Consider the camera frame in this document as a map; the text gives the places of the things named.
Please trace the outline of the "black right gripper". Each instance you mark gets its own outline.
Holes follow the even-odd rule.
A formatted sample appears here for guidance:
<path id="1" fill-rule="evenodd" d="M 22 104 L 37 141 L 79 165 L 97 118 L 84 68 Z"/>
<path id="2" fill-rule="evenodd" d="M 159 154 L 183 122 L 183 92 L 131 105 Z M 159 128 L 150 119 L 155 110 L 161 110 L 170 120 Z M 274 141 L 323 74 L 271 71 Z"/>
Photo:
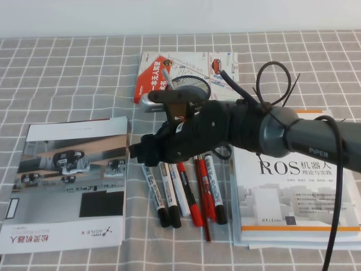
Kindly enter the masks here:
<path id="1" fill-rule="evenodd" d="M 241 100 L 226 103 L 210 101 L 185 121 L 166 121 L 155 134 L 145 134 L 129 146 L 132 159 L 148 167 L 160 162 L 176 164 L 222 145 L 241 146 L 240 126 L 232 122 L 242 106 Z"/>

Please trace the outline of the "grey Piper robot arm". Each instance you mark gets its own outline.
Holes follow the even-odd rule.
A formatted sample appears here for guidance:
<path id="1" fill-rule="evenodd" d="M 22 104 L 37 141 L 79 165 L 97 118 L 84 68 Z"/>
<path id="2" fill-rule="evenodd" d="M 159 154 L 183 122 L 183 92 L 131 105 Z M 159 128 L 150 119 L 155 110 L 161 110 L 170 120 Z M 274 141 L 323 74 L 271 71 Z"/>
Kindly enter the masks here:
<path id="1" fill-rule="evenodd" d="M 187 161 L 223 144 L 275 158 L 298 152 L 360 171 L 359 123 L 328 116 L 305 120 L 287 107 L 216 100 L 206 102 L 192 118 L 163 123 L 156 134 L 145 134 L 129 151 L 131 158 L 154 167 Z"/>

